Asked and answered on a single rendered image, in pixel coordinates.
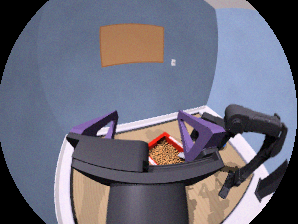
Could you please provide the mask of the red dog food box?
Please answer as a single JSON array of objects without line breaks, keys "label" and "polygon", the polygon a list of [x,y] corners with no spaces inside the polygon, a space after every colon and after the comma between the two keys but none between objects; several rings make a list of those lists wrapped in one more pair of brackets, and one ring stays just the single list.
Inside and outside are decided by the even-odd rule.
[{"label": "red dog food box", "polygon": [[[148,143],[149,150],[154,148],[155,146],[157,146],[157,144],[159,144],[160,142],[163,142],[164,140],[166,140],[166,142],[168,142],[168,144],[170,144],[170,145],[172,144],[172,146],[174,148],[176,148],[176,150],[178,150],[178,152],[184,152],[183,145],[181,143],[179,143],[177,140],[175,140],[173,137],[171,137],[169,134],[167,134],[166,132],[164,132],[159,137],[157,137],[156,139],[154,139],[153,141]],[[150,156],[149,156],[149,162],[152,165],[157,165],[157,163]]]}]

